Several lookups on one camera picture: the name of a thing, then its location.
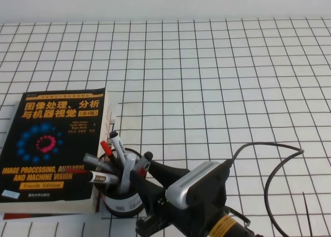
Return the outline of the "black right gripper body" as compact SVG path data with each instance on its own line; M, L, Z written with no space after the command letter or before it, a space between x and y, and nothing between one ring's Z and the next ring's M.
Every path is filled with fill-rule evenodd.
M184 210L173 206L164 196L158 201L154 214L137 221L136 232L140 236L152 236L173 225L185 236L208 236L218 220L225 215L227 178L228 169L216 167L198 185L189 189L189 207Z

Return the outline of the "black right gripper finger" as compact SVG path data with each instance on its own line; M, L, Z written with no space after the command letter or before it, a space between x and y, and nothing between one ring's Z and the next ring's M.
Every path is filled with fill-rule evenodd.
M175 168L151 161L148 172L155 178L164 188L168 188L181 177L190 172L188 169Z
M165 196L166 189L146 180L137 171L130 171L130 182L140 196L147 215L156 212L156 205Z

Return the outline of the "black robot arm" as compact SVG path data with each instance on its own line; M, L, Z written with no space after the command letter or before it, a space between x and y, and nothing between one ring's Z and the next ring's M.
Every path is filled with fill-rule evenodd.
M130 182L147 216L136 223L140 236L175 226L185 236L254 236L250 220L226 206L225 183L232 161L205 161L193 170L151 161L149 173L158 185L130 172Z

